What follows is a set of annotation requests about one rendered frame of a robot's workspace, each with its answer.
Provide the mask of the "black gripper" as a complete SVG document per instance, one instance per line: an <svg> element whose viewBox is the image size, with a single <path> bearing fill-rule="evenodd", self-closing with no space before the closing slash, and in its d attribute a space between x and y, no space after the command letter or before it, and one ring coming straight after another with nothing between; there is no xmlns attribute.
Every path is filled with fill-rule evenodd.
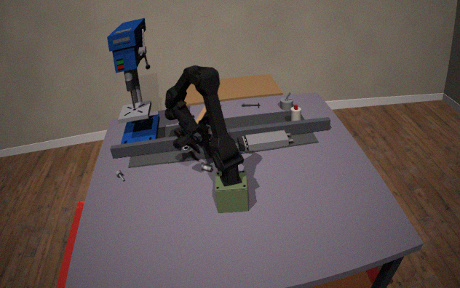
<svg viewBox="0 0 460 288"><path fill-rule="evenodd" d="M178 124L183 127L183 130L186 133L186 135L185 137L178 137L176 140L173 141L173 145L175 148L182 148L184 145L188 145L191 148L193 148L197 153L201 153L195 141L191 139L191 136L196 132L198 132L202 136L202 139L204 140L205 144L209 146L208 132L210 127L207 127L207 125L210 125L210 122L208 120L208 117L204 117L197 124L194 120L194 115L191 115L190 113L186 118L180 120Z"/></svg>

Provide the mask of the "blue drill press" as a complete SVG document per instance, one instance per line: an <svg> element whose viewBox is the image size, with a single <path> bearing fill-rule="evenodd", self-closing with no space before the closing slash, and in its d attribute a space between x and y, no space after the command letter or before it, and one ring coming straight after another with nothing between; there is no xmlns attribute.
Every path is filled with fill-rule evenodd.
<svg viewBox="0 0 460 288"><path fill-rule="evenodd" d="M119 124L127 122L121 144L152 140L158 135L159 114L149 116L151 101L142 101L138 79L137 67L142 58L145 58L146 69L150 68L144 46L145 30L145 18L142 18L122 23L107 37L109 52L113 53L115 71L124 71L127 91L131 91L132 97L132 104L123 105L118 118Z"/></svg>

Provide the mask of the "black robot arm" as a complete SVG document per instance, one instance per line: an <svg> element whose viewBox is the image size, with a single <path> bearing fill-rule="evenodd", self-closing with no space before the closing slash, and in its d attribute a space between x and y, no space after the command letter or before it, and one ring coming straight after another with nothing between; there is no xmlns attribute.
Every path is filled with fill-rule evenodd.
<svg viewBox="0 0 460 288"><path fill-rule="evenodd" d="M218 171L222 171L220 179L223 186L242 183L241 178L238 177L238 165L243 163L244 158L239 152L234 139L228 135L226 130L221 104L218 98L220 79L216 69L198 65L185 68L176 85L169 88L166 92L165 117L168 120L177 119L180 121L190 114L189 109L185 105L186 102L184 101L187 95L186 90L190 86L189 82L194 84L196 90L203 96L205 102L207 116L213 134L213 140L209 143L209 146L215 167Z"/></svg>

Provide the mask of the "white bottle with red cap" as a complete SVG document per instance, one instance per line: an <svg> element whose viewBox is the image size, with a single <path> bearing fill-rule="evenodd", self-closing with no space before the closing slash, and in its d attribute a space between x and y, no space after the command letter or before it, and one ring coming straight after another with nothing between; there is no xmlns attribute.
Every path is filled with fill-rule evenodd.
<svg viewBox="0 0 460 288"><path fill-rule="evenodd" d="M301 108L298 105L294 105L291 108L291 121L301 120Z"/></svg>

